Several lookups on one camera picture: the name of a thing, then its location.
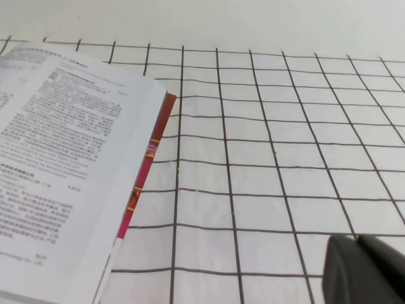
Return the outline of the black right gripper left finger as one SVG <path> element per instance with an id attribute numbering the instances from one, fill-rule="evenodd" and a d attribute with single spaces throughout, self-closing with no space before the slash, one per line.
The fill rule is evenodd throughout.
<path id="1" fill-rule="evenodd" d="M 322 291 L 325 303 L 402 303 L 383 283 L 371 258 L 358 244 L 358 237 L 329 238 Z"/>

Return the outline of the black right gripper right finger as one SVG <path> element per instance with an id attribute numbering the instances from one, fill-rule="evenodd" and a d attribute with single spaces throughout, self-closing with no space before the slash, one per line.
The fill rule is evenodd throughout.
<path id="1" fill-rule="evenodd" d="M 404 303 L 404 254 L 374 236 L 359 236 L 358 244 L 371 258 L 383 283 Z"/>

